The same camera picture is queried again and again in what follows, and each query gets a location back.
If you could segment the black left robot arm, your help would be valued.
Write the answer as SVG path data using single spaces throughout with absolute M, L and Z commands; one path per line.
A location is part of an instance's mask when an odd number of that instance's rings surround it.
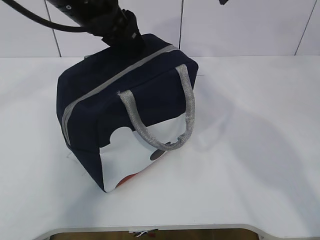
M 64 13 L 86 32 L 110 47 L 139 53 L 145 42 L 136 15 L 122 9 L 117 0 L 50 0 L 50 4 Z

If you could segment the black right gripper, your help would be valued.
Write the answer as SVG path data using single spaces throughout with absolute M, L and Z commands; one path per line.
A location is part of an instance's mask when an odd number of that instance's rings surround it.
M 229 1 L 229 0 L 219 0 L 219 3 L 220 3 L 221 5 L 225 5 L 228 1 Z

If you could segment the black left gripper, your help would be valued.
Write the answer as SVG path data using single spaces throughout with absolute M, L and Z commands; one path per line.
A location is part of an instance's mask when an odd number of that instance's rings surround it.
M 138 28 L 136 15 L 130 10 L 119 9 L 113 22 L 102 41 L 110 47 L 119 47 L 126 52 L 141 53 L 146 45 Z

